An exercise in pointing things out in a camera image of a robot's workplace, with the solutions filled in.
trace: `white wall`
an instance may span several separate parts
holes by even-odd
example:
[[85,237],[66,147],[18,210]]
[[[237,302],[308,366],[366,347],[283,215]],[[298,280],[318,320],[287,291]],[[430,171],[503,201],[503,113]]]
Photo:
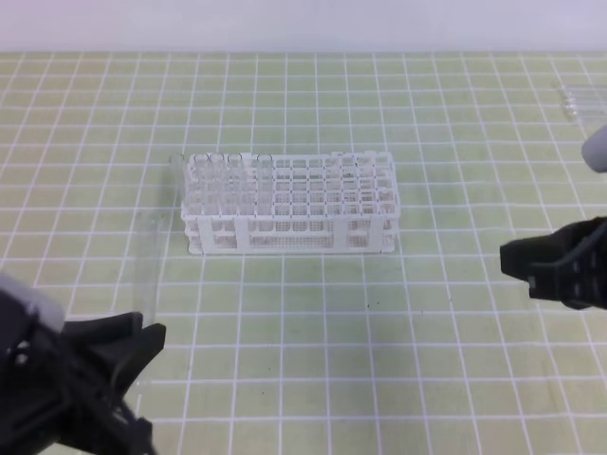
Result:
[[2,0],[0,50],[605,49],[605,0]]

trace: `green grid mat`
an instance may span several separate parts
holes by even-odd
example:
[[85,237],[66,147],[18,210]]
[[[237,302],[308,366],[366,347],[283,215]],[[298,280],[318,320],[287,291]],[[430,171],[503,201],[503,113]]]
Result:
[[[161,455],[605,453],[607,313],[497,254],[607,209],[563,82],[607,57],[0,54],[1,266],[128,311],[135,214],[166,213],[167,349],[129,395]],[[365,150],[395,158],[394,254],[188,255],[170,155]]]

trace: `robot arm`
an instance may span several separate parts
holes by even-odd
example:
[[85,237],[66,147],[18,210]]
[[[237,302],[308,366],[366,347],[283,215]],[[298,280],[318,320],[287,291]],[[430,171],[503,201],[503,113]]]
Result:
[[164,347],[142,316],[63,323],[57,304],[0,277],[0,453],[52,444],[98,455],[153,455],[152,424],[124,395]]
[[[581,147],[586,164],[607,172],[607,126]],[[532,299],[559,300],[582,310],[607,309],[607,218],[572,223],[550,235],[500,247],[502,272],[529,283]]]

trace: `glass tube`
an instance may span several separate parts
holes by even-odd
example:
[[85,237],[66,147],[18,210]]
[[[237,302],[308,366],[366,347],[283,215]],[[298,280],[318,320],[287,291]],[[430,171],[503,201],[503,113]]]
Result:
[[271,215],[273,196],[272,155],[257,155],[257,214]]
[[226,166],[224,154],[210,154],[208,161],[209,170],[207,176],[209,183],[207,193],[211,199],[209,206],[212,213],[210,214],[217,214],[222,212],[224,202],[223,183]]
[[182,154],[172,155],[170,159],[171,168],[175,177],[175,184],[181,200],[186,198],[186,180],[184,174],[185,158]]
[[236,214],[240,209],[240,201],[242,194],[244,193],[243,183],[245,181],[244,176],[244,163],[243,156],[240,154],[229,154],[228,155],[228,175],[229,175],[229,212],[230,214]]
[[193,158],[198,177],[198,192],[200,193],[201,214],[213,214],[213,201],[210,198],[208,188],[210,180],[209,155],[196,155]]

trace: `cutting mat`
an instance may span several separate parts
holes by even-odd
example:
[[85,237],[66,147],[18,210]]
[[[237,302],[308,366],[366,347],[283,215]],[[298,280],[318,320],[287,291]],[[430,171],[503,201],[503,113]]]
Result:
[[[604,54],[0,54],[2,269],[127,311],[135,214],[166,214],[167,348],[129,396],[162,455],[605,453],[606,314],[497,253],[605,213],[555,87],[606,81]],[[395,254],[188,255],[170,155],[365,150],[397,163]]]

